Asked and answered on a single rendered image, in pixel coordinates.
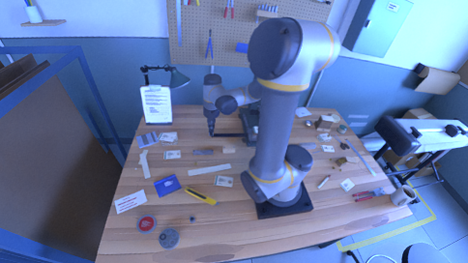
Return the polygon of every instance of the blue-handled pliers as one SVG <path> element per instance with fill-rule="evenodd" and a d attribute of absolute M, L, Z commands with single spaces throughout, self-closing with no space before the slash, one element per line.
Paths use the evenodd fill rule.
<path fill-rule="evenodd" d="M 208 39 L 208 45 L 206 46 L 205 58 L 208 57 L 208 50 L 210 50 L 211 59 L 213 59 L 213 45 L 211 44 L 211 29 L 210 29 L 210 38 Z"/>

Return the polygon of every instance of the chair seat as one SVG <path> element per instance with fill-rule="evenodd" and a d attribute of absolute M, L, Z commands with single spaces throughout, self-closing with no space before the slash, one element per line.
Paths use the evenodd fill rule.
<path fill-rule="evenodd" d="M 417 243 L 404 250 L 402 263 L 450 263 L 449 259 L 439 249 L 426 244 Z"/>

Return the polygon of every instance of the pegboard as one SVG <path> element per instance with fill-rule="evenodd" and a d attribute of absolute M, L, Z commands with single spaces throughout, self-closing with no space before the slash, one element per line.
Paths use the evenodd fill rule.
<path fill-rule="evenodd" d="M 331 5 L 315 0 L 252 1 L 234 0 L 234 19 L 230 9 L 224 18 L 227 0 L 191 0 L 191 5 L 181 6 L 182 46 L 178 45 L 176 1 L 167 1 L 167 21 L 171 64 L 215 65 L 248 67 L 245 53 L 236 52 L 237 43 L 249 43 L 253 30 L 266 17 L 259 17 L 255 23 L 259 5 L 278 6 L 278 17 L 293 17 L 304 20 L 326 22 L 335 0 Z M 209 30 L 212 30 L 213 56 L 205 59 Z"/>

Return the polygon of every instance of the cabinet door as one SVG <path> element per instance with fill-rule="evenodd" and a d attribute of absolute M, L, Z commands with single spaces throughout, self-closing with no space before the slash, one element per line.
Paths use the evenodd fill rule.
<path fill-rule="evenodd" d="M 412 7 L 406 0 L 376 0 L 352 51 L 383 58 Z"/>

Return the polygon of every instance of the yellow floor tape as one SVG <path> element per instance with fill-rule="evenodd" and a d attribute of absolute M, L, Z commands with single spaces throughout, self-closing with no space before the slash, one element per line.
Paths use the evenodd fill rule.
<path fill-rule="evenodd" d="M 413 185 L 409 181 L 408 181 L 408 185 L 411 188 L 413 188 Z M 354 243 L 354 244 L 351 244 L 351 245 L 348 245 L 348 246 L 345 246 L 345 247 L 341 244 L 341 241 L 338 241 L 338 242 L 336 242 L 336 246 L 338 247 L 338 249 L 341 252 L 346 252 L 346 251 L 349 251 L 349 250 L 355 250 L 355 249 L 358 249 L 358 248 L 362 248 L 362 247 L 377 243 L 379 241 L 394 237 L 396 235 L 399 235 L 401 233 L 404 233 L 406 231 L 409 231 L 411 229 L 414 229 L 416 227 L 422 226 L 424 224 L 427 224 L 427 223 L 429 223 L 431 221 L 436 220 L 434 212 L 432 212 L 432 210 L 427 205 L 427 203 L 424 201 L 424 199 L 421 197 L 421 195 L 418 193 L 418 191 L 417 190 L 414 190 L 414 191 L 418 195 L 420 200 L 423 202 L 423 204 L 425 205 L 427 210 L 430 212 L 430 214 L 431 214 L 430 217 L 428 217 L 427 219 L 422 219 L 422 220 L 416 221 L 414 223 L 408 224 L 408 225 L 400 227 L 398 229 L 392 230 L 392 231 L 387 232 L 385 234 L 382 234 L 382 235 L 379 235 L 379 236 L 376 236 L 376 237 L 373 237 L 373 238 L 369 238 L 369 239 L 366 239 L 366 240 L 362 240 L 360 242 L 357 242 L 357 243 Z"/>

